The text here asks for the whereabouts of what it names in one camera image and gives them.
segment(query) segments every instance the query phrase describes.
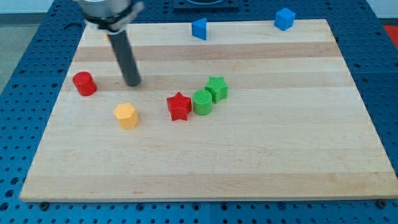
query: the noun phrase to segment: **blue pegboard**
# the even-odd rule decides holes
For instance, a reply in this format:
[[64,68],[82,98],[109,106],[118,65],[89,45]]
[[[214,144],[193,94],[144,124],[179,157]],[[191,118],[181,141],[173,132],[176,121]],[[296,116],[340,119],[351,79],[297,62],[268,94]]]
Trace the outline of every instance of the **blue pegboard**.
[[[327,19],[387,154],[398,172],[398,52],[365,0],[240,0],[239,10],[173,13],[147,0],[135,22]],[[82,32],[77,3],[54,0],[0,96],[0,224],[3,223],[398,223],[398,200],[344,202],[37,203],[18,199]]]

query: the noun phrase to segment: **toy block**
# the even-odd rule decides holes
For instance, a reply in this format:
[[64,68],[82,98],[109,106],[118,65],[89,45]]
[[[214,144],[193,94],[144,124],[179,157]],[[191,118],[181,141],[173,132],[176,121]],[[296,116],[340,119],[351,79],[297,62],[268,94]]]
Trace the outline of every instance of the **toy block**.
[[208,115],[213,109],[211,93],[207,90],[198,90],[192,96],[193,110],[197,115]]
[[90,96],[97,91],[93,77],[89,72],[79,72],[73,77],[73,84],[80,95]]
[[182,119],[187,121],[188,114],[192,110],[191,98],[178,92],[175,96],[167,98],[167,107],[172,116],[172,121]]
[[280,30],[285,31],[293,26],[294,18],[296,13],[288,8],[283,8],[276,12],[274,26]]
[[224,77],[209,77],[205,90],[211,93],[215,103],[228,97],[228,85],[224,82]]
[[192,35],[201,38],[202,40],[206,40],[207,19],[206,18],[199,19],[195,22],[192,22],[191,25],[192,25]]
[[119,104],[113,111],[113,114],[123,129],[134,128],[138,123],[137,111],[130,103]]

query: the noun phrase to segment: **yellow hexagonal block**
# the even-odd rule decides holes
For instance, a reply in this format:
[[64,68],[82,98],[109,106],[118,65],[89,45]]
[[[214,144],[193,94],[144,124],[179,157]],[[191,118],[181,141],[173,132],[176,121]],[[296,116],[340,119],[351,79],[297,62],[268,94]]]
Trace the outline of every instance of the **yellow hexagonal block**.
[[138,123],[137,111],[130,103],[119,104],[113,111],[113,114],[123,129],[134,128]]

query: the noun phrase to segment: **wooden board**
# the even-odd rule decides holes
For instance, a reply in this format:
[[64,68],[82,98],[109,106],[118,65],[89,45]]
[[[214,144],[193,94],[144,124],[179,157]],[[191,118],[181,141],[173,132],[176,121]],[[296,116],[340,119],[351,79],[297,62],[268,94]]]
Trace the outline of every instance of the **wooden board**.
[[[143,82],[124,84],[86,28],[26,178],[26,202],[396,198],[398,180],[325,20],[134,24]],[[98,91],[80,96],[88,70]],[[229,98],[171,121],[166,98],[224,75]],[[123,130],[120,103],[139,114]]]

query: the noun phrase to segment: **black cylindrical rod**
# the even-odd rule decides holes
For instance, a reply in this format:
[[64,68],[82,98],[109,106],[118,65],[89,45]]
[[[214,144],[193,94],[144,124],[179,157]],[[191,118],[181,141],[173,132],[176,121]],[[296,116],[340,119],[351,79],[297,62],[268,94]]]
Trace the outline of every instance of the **black cylindrical rod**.
[[128,86],[136,86],[141,82],[136,61],[132,54],[129,38],[126,31],[115,35],[108,35],[112,44],[113,52],[119,62],[124,81]]

